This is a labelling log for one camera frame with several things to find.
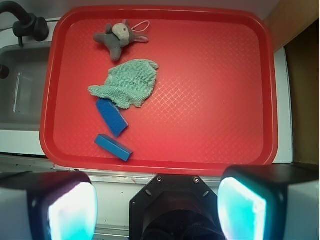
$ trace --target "stuffed animal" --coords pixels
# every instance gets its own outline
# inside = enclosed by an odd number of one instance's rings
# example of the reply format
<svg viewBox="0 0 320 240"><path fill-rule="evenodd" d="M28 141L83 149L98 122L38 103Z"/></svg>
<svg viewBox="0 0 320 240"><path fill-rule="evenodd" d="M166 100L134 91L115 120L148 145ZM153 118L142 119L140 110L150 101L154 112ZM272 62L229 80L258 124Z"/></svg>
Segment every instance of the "stuffed animal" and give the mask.
<svg viewBox="0 0 320 240"><path fill-rule="evenodd" d="M106 25L105 33L96 33L93 40L104 44L110 51L112 61L118 61L121 57L122 48L133 42L147 43L149 41L146 35L137 35L129 27L128 20L117 23L113 27L111 23Z"/></svg>

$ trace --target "blue block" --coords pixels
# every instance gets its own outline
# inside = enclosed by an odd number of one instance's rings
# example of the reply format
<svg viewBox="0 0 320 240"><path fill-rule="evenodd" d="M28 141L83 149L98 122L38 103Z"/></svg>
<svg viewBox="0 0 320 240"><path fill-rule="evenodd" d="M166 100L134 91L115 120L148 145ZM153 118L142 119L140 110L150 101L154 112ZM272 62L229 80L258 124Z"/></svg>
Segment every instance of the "blue block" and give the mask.
<svg viewBox="0 0 320 240"><path fill-rule="evenodd" d="M133 151L131 151L129 148L123 146L105 134L99 134L94 142L125 162L128 161L133 153Z"/></svg>
<svg viewBox="0 0 320 240"><path fill-rule="evenodd" d="M96 107L98 108L112 134L115 137L119 137L123 130L128 127L128 123L122 117L116 105L110 99L100 98L96 102Z"/></svg>

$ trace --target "stainless steel sink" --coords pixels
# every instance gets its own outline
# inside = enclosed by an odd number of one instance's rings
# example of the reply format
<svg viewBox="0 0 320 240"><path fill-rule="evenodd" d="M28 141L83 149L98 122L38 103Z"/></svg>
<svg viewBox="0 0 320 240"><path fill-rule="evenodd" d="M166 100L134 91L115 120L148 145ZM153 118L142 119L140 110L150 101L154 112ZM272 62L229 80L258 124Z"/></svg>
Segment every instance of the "stainless steel sink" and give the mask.
<svg viewBox="0 0 320 240"><path fill-rule="evenodd" d="M51 42L6 46L0 64L9 68L0 79L0 130L39 131Z"/></svg>

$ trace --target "red tray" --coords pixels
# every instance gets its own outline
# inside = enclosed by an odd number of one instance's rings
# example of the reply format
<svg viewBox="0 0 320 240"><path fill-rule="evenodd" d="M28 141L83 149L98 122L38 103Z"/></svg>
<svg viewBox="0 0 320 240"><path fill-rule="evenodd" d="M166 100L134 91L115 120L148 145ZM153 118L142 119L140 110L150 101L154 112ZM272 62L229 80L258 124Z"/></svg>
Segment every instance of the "red tray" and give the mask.
<svg viewBox="0 0 320 240"><path fill-rule="evenodd" d="M150 20L148 43L124 49L119 62L93 41L107 23ZM128 162L97 146L111 137L88 87L133 59L159 65L153 94L121 110L129 127L117 140ZM93 6L70 11L55 28L40 140L54 163L72 168L220 176L232 164L271 164L278 148L272 39L254 15L233 10Z"/></svg>

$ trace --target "green cloth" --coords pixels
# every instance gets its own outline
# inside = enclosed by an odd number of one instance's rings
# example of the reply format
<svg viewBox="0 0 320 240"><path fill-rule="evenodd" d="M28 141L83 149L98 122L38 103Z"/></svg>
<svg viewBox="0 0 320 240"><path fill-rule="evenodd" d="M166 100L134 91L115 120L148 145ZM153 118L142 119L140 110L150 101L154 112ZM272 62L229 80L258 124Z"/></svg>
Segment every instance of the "green cloth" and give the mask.
<svg viewBox="0 0 320 240"><path fill-rule="evenodd" d="M90 86L92 96L110 99L119 108L138 108L154 90L159 66L150 60L136 59L109 70L103 86Z"/></svg>

